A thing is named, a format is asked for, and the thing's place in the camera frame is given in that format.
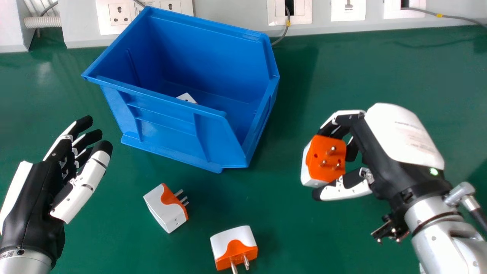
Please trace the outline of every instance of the white and orange plug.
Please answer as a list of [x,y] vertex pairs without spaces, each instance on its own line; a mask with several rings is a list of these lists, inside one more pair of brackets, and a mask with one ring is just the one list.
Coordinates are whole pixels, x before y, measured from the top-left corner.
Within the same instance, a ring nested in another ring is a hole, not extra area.
[[237,265],[244,264],[249,270],[249,261],[257,258],[257,243],[248,225],[215,234],[210,242],[217,270],[231,268],[238,274]]
[[173,194],[166,184],[160,184],[144,195],[147,207],[167,233],[173,232],[188,220],[187,197],[178,198],[183,190]]

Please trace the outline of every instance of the robotic arm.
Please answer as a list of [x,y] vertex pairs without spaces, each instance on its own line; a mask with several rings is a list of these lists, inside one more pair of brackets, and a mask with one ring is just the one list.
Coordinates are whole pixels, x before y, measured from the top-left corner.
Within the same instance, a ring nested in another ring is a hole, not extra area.
[[47,274],[55,266],[64,223],[91,197],[112,155],[110,142],[98,142],[100,130],[78,137],[92,124],[91,116],[73,122],[43,161],[20,163],[0,211],[0,274]]
[[[352,137],[348,144],[342,140]],[[346,173],[345,162],[362,154],[362,167]],[[373,193],[391,212],[371,235],[412,244],[424,273],[485,273],[487,243],[457,210],[462,203],[487,229],[487,218],[464,182],[452,189],[444,160],[411,111],[378,103],[367,112],[335,112],[304,148],[301,182],[318,201]]]

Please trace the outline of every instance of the blue plastic bin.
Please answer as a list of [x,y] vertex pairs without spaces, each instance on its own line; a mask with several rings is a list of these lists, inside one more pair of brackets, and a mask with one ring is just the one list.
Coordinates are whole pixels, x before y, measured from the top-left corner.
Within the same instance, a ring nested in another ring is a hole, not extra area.
[[266,34],[151,7],[83,77],[123,144],[216,173],[249,166],[279,83]]

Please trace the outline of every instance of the metal pin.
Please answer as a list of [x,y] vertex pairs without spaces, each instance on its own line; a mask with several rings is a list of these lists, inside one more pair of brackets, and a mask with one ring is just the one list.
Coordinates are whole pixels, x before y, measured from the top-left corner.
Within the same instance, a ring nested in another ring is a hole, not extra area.
[[332,146],[330,148],[330,150],[326,152],[326,154],[327,155],[331,155],[331,154],[335,153],[336,150],[337,150],[337,147],[336,146]]
[[248,262],[248,258],[247,256],[243,256],[243,263],[245,264],[245,270],[249,270],[250,269],[250,263]]
[[231,264],[232,264],[232,272],[233,272],[233,274],[239,274],[239,272],[237,271],[237,266],[233,262],[231,262]]
[[176,193],[174,194],[174,196],[176,196],[176,197],[177,197],[177,196],[179,196],[179,195],[181,195],[181,194],[183,194],[183,190],[182,190],[182,189],[181,189],[181,190],[179,190],[178,192],[176,192]]

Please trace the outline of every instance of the green table surface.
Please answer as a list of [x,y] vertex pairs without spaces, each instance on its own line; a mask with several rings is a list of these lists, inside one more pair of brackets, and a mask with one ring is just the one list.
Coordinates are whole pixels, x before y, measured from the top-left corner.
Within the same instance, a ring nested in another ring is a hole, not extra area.
[[[445,158],[447,179],[470,180],[487,205],[481,27],[285,38],[275,48],[277,101],[251,165],[222,174],[119,142],[102,92],[80,76],[103,50],[67,50],[59,30],[46,30],[29,53],[0,55],[0,196],[18,163],[40,161],[74,119],[92,115],[114,146],[95,194],[66,226],[53,273],[216,273],[209,238],[240,225],[251,226],[259,246],[251,274],[418,273],[410,238],[380,246],[370,236],[386,202],[315,202],[300,183],[303,147],[329,115],[375,102],[415,112]],[[142,199],[161,182],[189,198],[189,221],[170,235]]]

